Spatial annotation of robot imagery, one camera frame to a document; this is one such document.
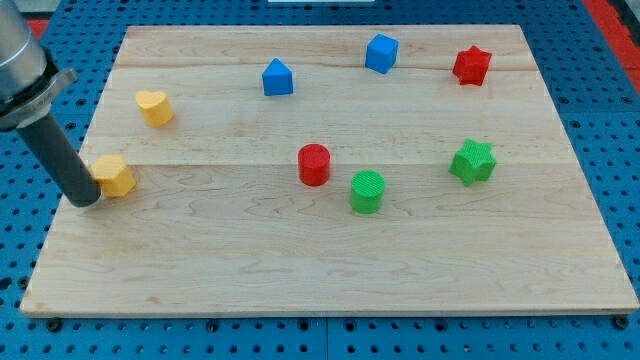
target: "yellow heart-shaped block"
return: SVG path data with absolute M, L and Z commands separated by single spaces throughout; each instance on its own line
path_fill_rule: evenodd
M 169 105 L 169 97 L 164 91 L 138 91 L 136 103 L 149 126 L 162 126 L 173 119 L 173 109 Z

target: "wooden board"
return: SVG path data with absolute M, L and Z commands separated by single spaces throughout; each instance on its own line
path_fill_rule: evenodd
M 376 33 L 396 67 L 362 67 Z M 451 68 L 491 51 L 482 87 Z M 264 97 L 275 56 L 296 94 Z M 141 89 L 176 112 L 145 125 Z M 498 166 L 448 173 L 466 137 Z M 306 143 L 332 178 L 297 180 Z M 81 155 L 120 153 L 137 188 L 76 209 L 63 199 L 22 310 L 34 317 L 445 316 L 628 313 L 638 308 L 517 26 L 133 27 Z M 359 215 L 349 183 L 387 181 Z

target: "toy block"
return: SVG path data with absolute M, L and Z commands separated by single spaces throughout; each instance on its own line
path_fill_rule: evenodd
M 293 73 L 280 59 L 275 58 L 262 73 L 265 96 L 293 94 Z
M 351 207 L 361 214 L 380 210 L 384 188 L 384 178 L 376 171 L 357 172 L 351 180 Z
M 460 85 L 473 84 L 482 86 L 489 70 L 491 53 L 482 51 L 475 45 L 469 50 L 460 51 L 453 66 L 453 74 L 460 80 Z
M 298 151 L 300 181 L 309 186 L 320 186 L 329 180 L 331 154 L 320 144 L 308 144 Z
M 164 91 L 138 91 L 136 103 L 147 125 L 151 127 L 162 126 L 173 119 L 173 109 Z
M 395 65 L 398 56 L 398 41 L 378 34 L 367 45 L 364 66 L 386 74 Z
M 123 197 L 136 186 L 136 180 L 120 155 L 103 155 L 91 165 L 93 178 L 108 197 Z
M 496 166 L 491 154 L 491 143 L 479 143 L 466 139 L 464 145 L 453 157 L 449 172 L 462 180 L 464 186 L 474 181 L 487 181 Z

